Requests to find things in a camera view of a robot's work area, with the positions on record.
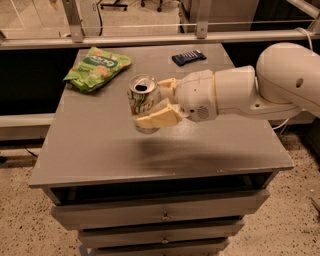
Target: gray table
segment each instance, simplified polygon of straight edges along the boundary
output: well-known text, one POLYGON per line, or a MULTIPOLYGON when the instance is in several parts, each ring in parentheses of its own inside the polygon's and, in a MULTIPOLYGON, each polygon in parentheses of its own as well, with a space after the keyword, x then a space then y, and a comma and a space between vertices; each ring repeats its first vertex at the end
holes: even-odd
POLYGON ((266 200, 268 183, 291 169, 292 160, 267 121, 230 115, 184 120, 152 135, 135 130, 129 80, 141 73, 179 79, 233 67, 220 44, 106 50, 130 56, 132 66, 96 93, 65 89, 29 185, 44 190, 57 205, 53 215, 67 229, 80 230, 86 246, 104 248, 99 255, 222 250, 228 234, 243 225, 241 217, 266 200), (207 60, 184 67, 172 62, 172 55, 194 49, 207 60))

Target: aluminum can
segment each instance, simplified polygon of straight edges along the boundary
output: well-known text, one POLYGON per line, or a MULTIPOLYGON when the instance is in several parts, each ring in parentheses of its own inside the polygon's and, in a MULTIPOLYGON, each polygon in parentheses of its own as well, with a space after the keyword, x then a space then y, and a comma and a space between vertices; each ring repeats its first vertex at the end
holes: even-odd
MULTIPOLYGON (((150 110, 160 102, 160 88, 156 79, 150 75, 138 75, 133 77, 129 83, 128 99, 131 114, 136 118, 138 115, 150 110)), ((137 131, 144 134, 152 134, 159 128, 140 128, 136 123, 137 131)))

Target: chip bag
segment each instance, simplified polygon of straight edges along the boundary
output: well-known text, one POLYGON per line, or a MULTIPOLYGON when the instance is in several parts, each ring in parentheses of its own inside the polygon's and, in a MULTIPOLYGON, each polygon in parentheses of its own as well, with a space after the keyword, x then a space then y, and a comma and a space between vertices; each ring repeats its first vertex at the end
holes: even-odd
POLYGON ((108 83, 130 64, 131 59, 126 55, 91 47, 87 56, 70 69, 63 81, 69 81, 82 93, 89 93, 108 83))

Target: drawer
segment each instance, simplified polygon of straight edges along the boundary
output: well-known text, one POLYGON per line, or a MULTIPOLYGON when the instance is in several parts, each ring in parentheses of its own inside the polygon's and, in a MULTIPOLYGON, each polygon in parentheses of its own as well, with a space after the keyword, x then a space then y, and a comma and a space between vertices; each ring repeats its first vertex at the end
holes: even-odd
POLYGON ((69 230, 166 223, 251 214, 268 196, 263 189, 68 205, 53 207, 52 215, 69 230))
POLYGON ((179 242, 161 245, 127 246, 96 250, 98 256, 181 256, 181 255, 215 255, 228 245, 227 239, 209 239, 192 242, 179 242))
POLYGON ((206 220, 145 225, 79 232, 79 240, 87 248, 168 244, 233 236, 243 227, 242 220, 206 220))

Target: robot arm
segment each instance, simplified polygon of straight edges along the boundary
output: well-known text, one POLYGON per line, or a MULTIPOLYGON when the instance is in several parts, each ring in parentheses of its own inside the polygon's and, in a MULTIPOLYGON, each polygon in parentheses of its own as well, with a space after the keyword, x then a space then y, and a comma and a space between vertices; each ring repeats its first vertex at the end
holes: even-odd
POLYGON ((137 118, 141 128, 161 128, 182 118, 195 122, 221 114, 281 120, 306 109, 320 117, 320 56, 292 43, 279 43, 251 66, 190 73, 159 83, 163 99, 137 118))

